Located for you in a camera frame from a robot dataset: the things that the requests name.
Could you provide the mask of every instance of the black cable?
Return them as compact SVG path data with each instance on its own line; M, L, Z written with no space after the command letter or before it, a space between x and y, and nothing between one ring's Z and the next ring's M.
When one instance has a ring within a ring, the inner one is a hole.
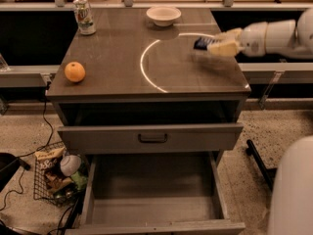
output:
M4 207L1 208L0 211L4 210L7 207L7 197L9 196L10 193L15 192L15 193L20 194L20 195L23 194L23 188L22 188L21 180L22 180L22 176L23 176L24 172L25 172L25 169L22 170L22 174L21 174L20 179L19 179L19 184L20 184L20 187L21 187L21 191L20 192L18 192L17 190L10 190L10 191L8 191L6 193L6 195L4 196L4 200L3 200Z
M47 84L46 90L48 90L49 87L50 87L50 83ZM45 97L45 103L44 103L44 109L43 109L42 116L43 116L43 119L45 120L45 122L50 126L50 129L51 129L51 133L50 133L50 136L48 138L48 141L47 141L46 145L38 147L37 150L34 151L34 152L31 152L31 153L28 153L28 154L25 154L25 155L21 155L21 156L16 156L17 160L19 158L30 156L30 155L34 154L35 152L40 151L40 150L44 149L45 147L47 147L49 145L49 143L51 141L51 138L53 136L54 129L53 129L52 124L45 118L46 110L47 110L47 98ZM10 191L8 191L6 193L6 195L4 196L4 207L2 209L0 209L0 211L4 210L7 207L7 197L9 196L10 193L15 192L15 193L20 194L20 195L23 193L21 180L22 180L22 176L23 176L24 172L25 172L25 168L23 169L22 174L21 174L20 179L19 179L19 184L20 184L20 187L21 187L21 191L20 192L18 192L17 190L10 190Z
M49 90L50 84L51 84L50 82L47 83L46 91ZM47 143L46 143L45 145L43 145L43 146L38 147L38 148L36 149L36 151L31 152L31 153L28 153L28 154L25 154L25 155L18 156L18 158L30 156L30 155L34 154L35 152L38 152L38 151L43 150L44 148L46 148L46 147L50 144L51 138L52 138L52 136L53 136L54 128L53 128L52 124L51 124L51 123L46 119L46 117L45 117L45 114L46 114L46 111L47 111L47 102L48 102L48 100L47 100L47 98L45 97L45 102L44 102L44 108L43 108L42 117L43 117L43 119L44 119L45 122L49 125L49 127L50 127L50 129L51 129L50 136L49 136L49 138L48 138Z
M58 228L49 231L49 232L47 233L47 235L51 235L51 233L54 232L54 231L57 231L57 235L59 235L59 231L62 231L63 229L65 229L64 227L60 227L60 226L61 226L61 223L62 223L62 220L63 220L63 218L65 217L66 213L67 213L69 210L71 210L73 207L74 207L74 206L70 206L69 208L66 209L66 211L62 214L62 216L61 216L61 218L60 218L60 220L59 220Z

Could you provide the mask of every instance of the black chair leg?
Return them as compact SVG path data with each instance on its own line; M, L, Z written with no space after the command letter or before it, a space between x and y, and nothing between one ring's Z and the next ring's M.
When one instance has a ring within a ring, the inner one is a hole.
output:
M274 178L276 174L276 169L275 168L266 168L264 162L262 161L262 158L258 154L253 142L251 140L246 141L248 148L246 149L246 153L250 156L253 155L259 169L262 172L262 175L270 188L271 191L273 191L273 186L274 186Z
M0 192L10 181L19 167L30 170L30 165L19 157L9 153L0 153Z

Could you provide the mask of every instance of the white bowl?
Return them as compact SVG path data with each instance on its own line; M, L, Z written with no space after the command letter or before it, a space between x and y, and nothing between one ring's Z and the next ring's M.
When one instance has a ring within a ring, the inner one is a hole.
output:
M67 155L60 161L60 169L64 176L72 176L78 171L81 158L77 155Z
M168 6L155 6L147 11L148 18L153 20L157 26L170 26L181 15L180 10Z

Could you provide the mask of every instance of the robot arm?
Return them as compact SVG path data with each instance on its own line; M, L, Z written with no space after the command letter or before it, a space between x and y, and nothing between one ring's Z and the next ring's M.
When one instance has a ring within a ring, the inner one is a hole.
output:
M214 36L206 46L212 55L234 57L242 52L249 57L281 54L288 58L313 59L313 8L295 20L253 23Z

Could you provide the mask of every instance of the aluminum can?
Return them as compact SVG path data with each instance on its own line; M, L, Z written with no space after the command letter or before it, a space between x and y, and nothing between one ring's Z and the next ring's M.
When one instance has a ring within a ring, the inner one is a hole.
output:
M87 0L74 0L74 13L81 34L91 35L96 32L90 4Z

